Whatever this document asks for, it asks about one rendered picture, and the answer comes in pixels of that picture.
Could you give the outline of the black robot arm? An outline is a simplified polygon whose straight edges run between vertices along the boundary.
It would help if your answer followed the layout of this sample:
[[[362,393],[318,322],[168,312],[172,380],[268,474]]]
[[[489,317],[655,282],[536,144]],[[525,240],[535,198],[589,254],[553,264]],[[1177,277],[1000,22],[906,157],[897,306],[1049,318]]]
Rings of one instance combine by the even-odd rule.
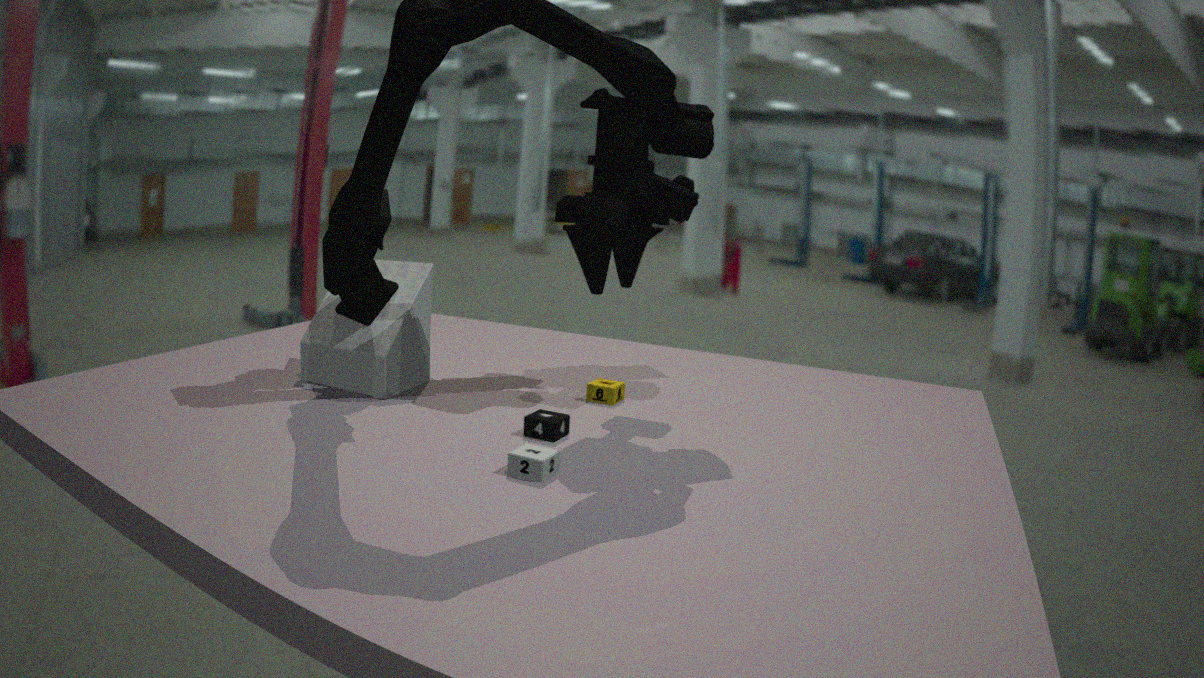
[[[340,294],[340,316],[368,326],[399,289],[373,258],[393,220],[383,188],[421,84],[452,46],[510,24],[586,63],[622,94],[603,88],[582,101],[582,108],[598,110],[595,147],[651,145],[661,154],[700,159],[712,153],[714,113],[707,105],[677,102],[675,75],[648,47],[602,33],[547,0],[405,0],[352,176],[335,197],[321,240],[324,288]],[[641,163],[626,205],[641,207],[642,200],[681,223],[698,197],[694,179],[669,181],[654,173],[654,163],[649,169]]]

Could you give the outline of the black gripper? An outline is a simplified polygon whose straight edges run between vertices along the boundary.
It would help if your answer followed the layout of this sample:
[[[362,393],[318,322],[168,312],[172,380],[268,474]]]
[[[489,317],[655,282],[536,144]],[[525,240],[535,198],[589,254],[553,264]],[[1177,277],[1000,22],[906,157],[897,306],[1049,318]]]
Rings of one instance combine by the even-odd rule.
[[[641,200],[641,207],[626,205],[635,169],[647,163],[648,151],[595,147],[592,191],[586,196],[565,195],[557,204],[555,222],[576,223],[563,230],[592,294],[602,294],[613,249],[620,284],[630,288],[647,242],[663,232],[669,218]]]

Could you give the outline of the yellow block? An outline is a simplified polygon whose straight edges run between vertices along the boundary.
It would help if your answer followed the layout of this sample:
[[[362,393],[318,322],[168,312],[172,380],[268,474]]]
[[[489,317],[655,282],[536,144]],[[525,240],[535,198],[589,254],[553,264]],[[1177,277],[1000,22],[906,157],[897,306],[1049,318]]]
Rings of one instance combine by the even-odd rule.
[[[596,379],[588,383],[586,401],[614,406],[625,397],[625,382]]]

